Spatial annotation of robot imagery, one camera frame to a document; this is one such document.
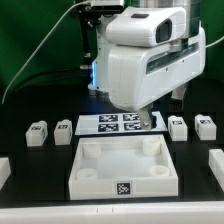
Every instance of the small white block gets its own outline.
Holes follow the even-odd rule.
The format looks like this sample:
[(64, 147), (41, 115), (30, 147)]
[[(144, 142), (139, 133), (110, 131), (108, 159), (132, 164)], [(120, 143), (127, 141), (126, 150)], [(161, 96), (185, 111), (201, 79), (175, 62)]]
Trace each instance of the small white block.
[(33, 123), (26, 132), (27, 146), (42, 146), (47, 135), (47, 123), (45, 121)]
[(0, 190), (11, 173), (8, 158), (0, 158)]
[(172, 141), (187, 141), (188, 128), (182, 117), (169, 117), (168, 130)]
[(54, 130), (55, 145), (69, 145), (72, 138), (72, 122), (59, 121)]
[(195, 117), (195, 131), (200, 140), (216, 140), (217, 127), (209, 116), (201, 114)]
[(224, 191), (224, 153), (221, 149), (209, 150), (208, 162), (213, 174)]

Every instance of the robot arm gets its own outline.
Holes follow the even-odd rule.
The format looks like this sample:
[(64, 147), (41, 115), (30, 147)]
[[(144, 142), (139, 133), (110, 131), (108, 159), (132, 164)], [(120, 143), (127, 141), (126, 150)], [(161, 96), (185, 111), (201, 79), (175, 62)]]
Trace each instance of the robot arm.
[(100, 83), (104, 76), (105, 85), (97, 89), (108, 92), (115, 107), (137, 111), (142, 127), (151, 129), (147, 106), (202, 73), (205, 33), (196, 13), (199, 1), (144, 3), (147, 8), (128, 7), (101, 24), (101, 51), (107, 50), (95, 60), (95, 78)]

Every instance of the white tray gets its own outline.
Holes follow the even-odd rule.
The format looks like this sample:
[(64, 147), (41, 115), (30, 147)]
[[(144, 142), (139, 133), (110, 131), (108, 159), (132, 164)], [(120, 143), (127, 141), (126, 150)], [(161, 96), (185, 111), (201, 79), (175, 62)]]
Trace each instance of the white tray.
[[(143, 153), (146, 138), (159, 140), (158, 155)], [(84, 148), (87, 155), (94, 148), (101, 152), (98, 157), (95, 154), (97, 158), (86, 158)], [(149, 169), (158, 165), (167, 167), (169, 176), (151, 176)], [(85, 169), (91, 170), (80, 179), (78, 174)], [(163, 135), (81, 138), (69, 178), (69, 191), (71, 200), (177, 196), (178, 177)]]

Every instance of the green screen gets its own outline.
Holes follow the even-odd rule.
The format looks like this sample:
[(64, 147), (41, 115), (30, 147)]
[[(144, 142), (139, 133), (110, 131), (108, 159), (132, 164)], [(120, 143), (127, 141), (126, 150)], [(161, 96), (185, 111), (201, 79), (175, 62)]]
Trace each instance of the green screen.
[[(0, 92), (32, 54), (71, 0), (0, 0)], [(201, 20), (207, 43), (224, 35), (223, 0), (202, 0)], [(89, 31), (90, 50), (96, 57), (95, 31)], [(224, 43), (207, 50), (205, 78), (224, 82)], [(78, 18), (68, 15), (35, 56), (17, 83), (44, 70), (57, 70), (83, 63)]]

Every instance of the black surface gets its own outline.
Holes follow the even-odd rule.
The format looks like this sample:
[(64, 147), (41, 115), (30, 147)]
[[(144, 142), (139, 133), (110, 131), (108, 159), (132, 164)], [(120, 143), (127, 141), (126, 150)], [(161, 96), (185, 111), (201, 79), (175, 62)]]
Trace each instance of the black surface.
[[(223, 98), (221, 83), (194, 80), (186, 94), (184, 111), (176, 112), (170, 107), (169, 95), (154, 103), (154, 110), (161, 112), (165, 122), (170, 115), (183, 116), (189, 128), (187, 142), (174, 143), (168, 133), (164, 135), (179, 177), (178, 197), (70, 201), (68, 179), (79, 137), (73, 136), (70, 146), (56, 147), (53, 137), (56, 123), (72, 120), (75, 130), (81, 114), (123, 111), (106, 99), (89, 97), (81, 86), (26, 88), (0, 106), (0, 156), (9, 157), (12, 170), (0, 191), (0, 207), (224, 200), (224, 193), (208, 167), (209, 149), (224, 149)], [(209, 115), (217, 124), (216, 141), (199, 140), (193, 128), (197, 114)], [(43, 147), (27, 148), (25, 132), (31, 123), (40, 120), (48, 123), (48, 138)]]

